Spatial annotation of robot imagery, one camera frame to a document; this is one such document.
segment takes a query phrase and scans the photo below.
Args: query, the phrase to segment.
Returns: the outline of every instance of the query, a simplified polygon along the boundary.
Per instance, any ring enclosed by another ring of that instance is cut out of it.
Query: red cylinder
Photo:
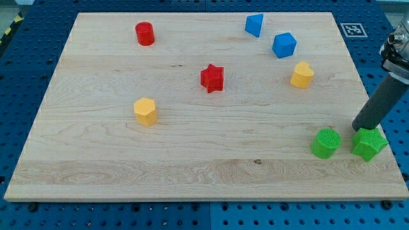
[[[141,45],[152,45],[155,42],[153,26],[149,22],[141,22],[135,26],[136,37]]]

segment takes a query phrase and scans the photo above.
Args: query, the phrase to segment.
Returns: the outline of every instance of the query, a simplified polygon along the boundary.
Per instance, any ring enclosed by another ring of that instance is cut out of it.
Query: green block
[[[328,159],[340,145],[341,136],[331,128],[323,128],[311,144],[311,151],[321,159]]]
[[[388,145],[388,140],[381,136],[379,129],[360,128],[352,139],[352,154],[361,156],[366,162],[372,160]]]

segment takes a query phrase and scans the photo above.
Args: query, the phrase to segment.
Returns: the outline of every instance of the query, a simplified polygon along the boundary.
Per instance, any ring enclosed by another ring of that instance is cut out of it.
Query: green cylinder
[[[328,159],[340,146],[341,136],[331,128],[323,128],[311,144],[311,151],[318,158]]]

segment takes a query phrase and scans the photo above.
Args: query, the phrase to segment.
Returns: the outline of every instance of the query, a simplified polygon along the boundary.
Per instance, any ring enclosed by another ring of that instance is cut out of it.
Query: yellow-black caution tape
[[[7,49],[8,44],[11,42],[14,34],[19,29],[23,16],[21,12],[14,18],[13,22],[10,24],[10,27],[4,32],[4,35],[0,38],[0,58],[3,56],[4,52]]]

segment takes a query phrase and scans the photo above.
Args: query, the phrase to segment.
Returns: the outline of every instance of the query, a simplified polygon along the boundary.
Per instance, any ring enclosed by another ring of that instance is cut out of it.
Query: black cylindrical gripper
[[[373,129],[378,126],[408,88],[409,84],[391,77],[388,73],[353,120],[352,128],[358,131],[360,128]]]

